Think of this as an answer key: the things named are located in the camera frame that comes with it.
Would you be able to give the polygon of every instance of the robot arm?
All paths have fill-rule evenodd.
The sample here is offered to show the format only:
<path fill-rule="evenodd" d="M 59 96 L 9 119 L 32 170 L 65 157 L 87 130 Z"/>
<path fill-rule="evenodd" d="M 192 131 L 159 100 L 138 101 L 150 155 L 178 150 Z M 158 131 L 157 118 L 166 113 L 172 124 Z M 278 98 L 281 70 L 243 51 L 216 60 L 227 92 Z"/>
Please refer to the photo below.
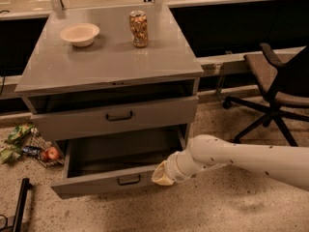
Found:
<path fill-rule="evenodd" d="M 234 144 L 211 135 L 198 135 L 187 149 L 169 156 L 155 170 L 153 182 L 171 186 L 227 164 L 309 190 L 309 148 Z"/>

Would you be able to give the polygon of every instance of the speckled floor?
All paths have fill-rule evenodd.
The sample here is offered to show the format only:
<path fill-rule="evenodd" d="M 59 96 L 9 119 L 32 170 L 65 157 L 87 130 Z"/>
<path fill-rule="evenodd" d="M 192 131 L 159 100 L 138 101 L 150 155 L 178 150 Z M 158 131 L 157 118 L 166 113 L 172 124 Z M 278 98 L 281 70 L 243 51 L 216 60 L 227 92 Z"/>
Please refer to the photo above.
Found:
<path fill-rule="evenodd" d="M 243 107 L 224 110 L 213 95 L 203 95 L 191 136 L 208 133 L 229 140 L 258 115 Z M 25 121 L 27 115 L 0 117 L 1 139 Z M 291 122 L 289 127 L 300 146 L 309 146 L 308 125 Z M 243 141 L 286 145 L 274 125 L 258 128 Z M 62 200 L 50 188 L 62 178 L 62 167 L 44 168 L 23 159 L 14 166 L 0 165 L 0 214 L 14 215 L 24 177 L 34 186 L 28 192 L 22 231 L 307 232 L 309 228 L 309 192 L 233 166 L 172 187 L 149 186 Z"/>

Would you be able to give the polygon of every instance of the can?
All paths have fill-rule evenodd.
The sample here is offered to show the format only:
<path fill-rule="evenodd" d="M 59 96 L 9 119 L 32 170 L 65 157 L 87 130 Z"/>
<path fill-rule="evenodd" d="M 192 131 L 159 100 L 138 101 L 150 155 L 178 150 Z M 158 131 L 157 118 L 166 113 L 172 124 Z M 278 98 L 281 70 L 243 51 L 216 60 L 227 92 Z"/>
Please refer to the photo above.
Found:
<path fill-rule="evenodd" d="M 148 45 L 148 25 L 144 11 L 132 11 L 129 14 L 129 28 L 133 34 L 133 44 L 136 47 Z"/>
<path fill-rule="evenodd" d="M 40 155 L 40 151 L 42 149 L 39 147 L 35 146 L 25 146 L 22 148 L 22 153 L 25 154 L 26 156 L 31 156 L 31 157 L 38 157 Z"/>

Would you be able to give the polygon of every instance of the drawer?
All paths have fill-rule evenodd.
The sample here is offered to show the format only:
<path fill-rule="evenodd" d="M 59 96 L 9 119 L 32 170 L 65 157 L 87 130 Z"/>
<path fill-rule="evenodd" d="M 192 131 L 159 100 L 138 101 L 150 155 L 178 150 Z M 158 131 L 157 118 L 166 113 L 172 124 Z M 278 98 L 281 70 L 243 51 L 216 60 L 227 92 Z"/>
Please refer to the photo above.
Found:
<path fill-rule="evenodd" d="M 157 165 L 181 150 L 179 127 L 68 140 L 63 179 L 51 187 L 61 198 L 151 185 Z"/>
<path fill-rule="evenodd" d="M 38 114 L 31 120 L 45 140 L 65 140 L 191 123 L 197 104 L 192 96 Z"/>
<path fill-rule="evenodd" d="M 189 79 L 132 86 L 123 84 L 108 87 L 107 85 L 105 88 L 105 85 L 102 85 L 94 90 L 41 94 L 24 99 L 34 114 L 45 114 L 190 97 L 193 93 L 195 94 L 196 82 L 196 79 Z"/>

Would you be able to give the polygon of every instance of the office chair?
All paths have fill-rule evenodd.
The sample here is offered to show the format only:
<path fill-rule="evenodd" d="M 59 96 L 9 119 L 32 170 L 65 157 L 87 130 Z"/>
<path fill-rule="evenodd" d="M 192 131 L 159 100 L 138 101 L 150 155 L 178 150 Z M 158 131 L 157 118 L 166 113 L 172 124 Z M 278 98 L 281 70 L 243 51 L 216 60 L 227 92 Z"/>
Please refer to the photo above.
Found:
<path fill-rule="evenodd" d="M 226 97 L 222 103 L 228 109 L 231 102 L 245 105 L 265 113 L 249 127 L 241 131 L 234 139 L 240 139 L 263 125 L 268 127 L 274 121 L 291 146 L 297 146 L 288 127 L 282 118 L 309 122 L 309 117 L 281 110 L 281 107 L 309 108 L 309 45 L 297 55 L 275 54 L 267 43 L 260 44 L 263 54 L 247 54 L 244 59 L 256 77 L 256 82 L 268 106 L 242 100 L 236 97 Z"/>

